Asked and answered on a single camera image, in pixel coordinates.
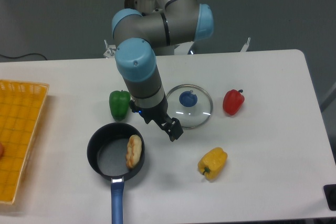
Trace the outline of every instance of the pepper stem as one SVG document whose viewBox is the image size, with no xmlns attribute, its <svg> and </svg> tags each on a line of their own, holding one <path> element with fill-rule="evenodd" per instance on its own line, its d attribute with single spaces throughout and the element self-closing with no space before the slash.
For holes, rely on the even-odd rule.
<svg viewBox="0 0 336 224">
<path fill-rule="evenodd" d="M 210 169 L 208 167 L 204 167 L 204 172 L 202 173 L 202 175 L 204 175 L 205 173 L 209 173 Z"/>
</svg>

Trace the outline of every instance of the green bell pepper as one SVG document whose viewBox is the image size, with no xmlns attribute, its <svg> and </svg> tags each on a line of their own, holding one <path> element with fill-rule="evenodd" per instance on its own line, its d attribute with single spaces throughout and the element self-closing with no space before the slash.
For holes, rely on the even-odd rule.
<svg viewBox="0 0 336 224">
<path fill-rule="evenodd" d="M 129 108 L 131 95 L 127 91 L 113 91 L 110 93 L 110 110 L 113 118 L 116 121 L 125 119 Z"/>
</svg>

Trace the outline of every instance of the robotic arm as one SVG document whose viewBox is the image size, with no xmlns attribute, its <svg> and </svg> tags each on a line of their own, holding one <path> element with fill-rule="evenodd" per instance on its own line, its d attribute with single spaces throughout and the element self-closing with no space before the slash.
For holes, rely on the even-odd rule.
<svg viewBox="0 0 336 224">
<path fill-rule="evenodd" d="M 125 0 L 125 7 L 113 17 L 112 35 L 117 68 L 132 96 L 130 108 L 147 124 L 154 121 L 174 141 L 183 130 L 178 119 L 167 115 L 154 52 L 210 37 L 212 12 L 197 0 Z"/>
</svg>

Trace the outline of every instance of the red bell pepper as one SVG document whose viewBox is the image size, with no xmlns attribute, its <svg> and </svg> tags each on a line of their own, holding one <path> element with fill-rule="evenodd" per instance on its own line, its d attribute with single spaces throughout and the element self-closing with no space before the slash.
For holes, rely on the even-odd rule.
<svg viewBox="0 0 336 224">
<path fill-rule="evenodd" d="M 242 95 L 243 90 L 230 90 L 226 93 L 223 100 L 223 110 L 229 115 L 234 115 L 238 112 L 245 97 Z"/>
</svg>

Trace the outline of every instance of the white table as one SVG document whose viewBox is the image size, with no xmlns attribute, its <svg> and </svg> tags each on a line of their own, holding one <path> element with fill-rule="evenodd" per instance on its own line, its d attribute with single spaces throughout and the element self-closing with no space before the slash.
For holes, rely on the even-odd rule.
<svg viewBox="0 0 336 224">
<path fill-rule="evenodd" d="M 124 223 L 204 223 L 336 216 L 323 186 L 336 167 L 304 55 L 297 50 L 157 59 L 166 92 L 203 87 L 214 113 L 171 143 L 137 114 L 127 123 L 145 139 L 141 171 L 125 183 Z M 0 78 L 50 84 L 34 150 L 15 206 L 0 223 L 110 223 L 109 182 L 90 167 L 91 135 L 113 121 L 108 97 L 125 89 L 114 59 L 0 63 Z M 225 93 L 243 89 L 228 117 Z M 197 162 L 220 146 L 228 153 L 213 183 Z"/>
</svg>

